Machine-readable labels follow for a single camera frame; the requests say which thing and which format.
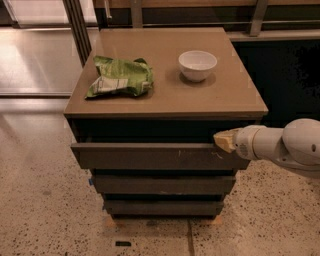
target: drawer front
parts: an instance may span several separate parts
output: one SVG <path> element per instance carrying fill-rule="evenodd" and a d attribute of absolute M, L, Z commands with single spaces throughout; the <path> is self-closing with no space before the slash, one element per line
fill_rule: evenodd
<path fill-rule="evenodd" d="M 75 143 L 71 149 L 83 169 L 232 170 L 249 164 L 209 143 Z"/>
<path fill-rule="evenodd" d="M 230 193 L 235 177 L 96 175 L 93 182 L 103 194 L 224 195 Z"/>
<path fill-rule="evenodd" d="M 110 200 L 105 201 L 105 208 L 112 215 L 216 216 L 223 202 Z"/>

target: glass panel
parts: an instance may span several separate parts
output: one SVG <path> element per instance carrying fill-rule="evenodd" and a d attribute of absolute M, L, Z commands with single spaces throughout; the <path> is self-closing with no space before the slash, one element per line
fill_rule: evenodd
<path fill-rule="evenodd" d="M 68 24 L 62 0 L 9 0 L 19 24 Z M 92 0 L 80 0 L 84 19 L 96 23 Z"/>

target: speckled floor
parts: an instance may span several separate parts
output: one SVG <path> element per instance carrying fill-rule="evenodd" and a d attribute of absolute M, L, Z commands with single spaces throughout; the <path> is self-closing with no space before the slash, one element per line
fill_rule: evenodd
<path fill-rule="evenodd" d="M 66 104 L 0 100 L 1 256 L 320 255 L 320 181 L 266 161 L 238 172 L 215 220 L 112 220 L 69 148 Z"/>

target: glass door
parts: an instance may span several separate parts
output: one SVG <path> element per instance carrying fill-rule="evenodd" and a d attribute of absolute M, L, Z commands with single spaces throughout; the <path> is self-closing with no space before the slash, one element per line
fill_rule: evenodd
<path fill-rule="evenodd" d="M 61 0 L 3 0 L 20 27 L 66 26 L 68 17 Z M 87 24 L 96 24 L 92 0 L 80 0 Z"/>

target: green snack bag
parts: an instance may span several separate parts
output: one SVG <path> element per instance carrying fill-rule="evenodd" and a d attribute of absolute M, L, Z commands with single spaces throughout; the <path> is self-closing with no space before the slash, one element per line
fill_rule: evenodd
<path fill-rule="evenodd" d="M 128 61 L 95 56 L 93 61 L 100 77 L 90 86 L 86 99 L 118 93 L 140 96 L 152 88 L 152 70 L 144 59 Z"/>

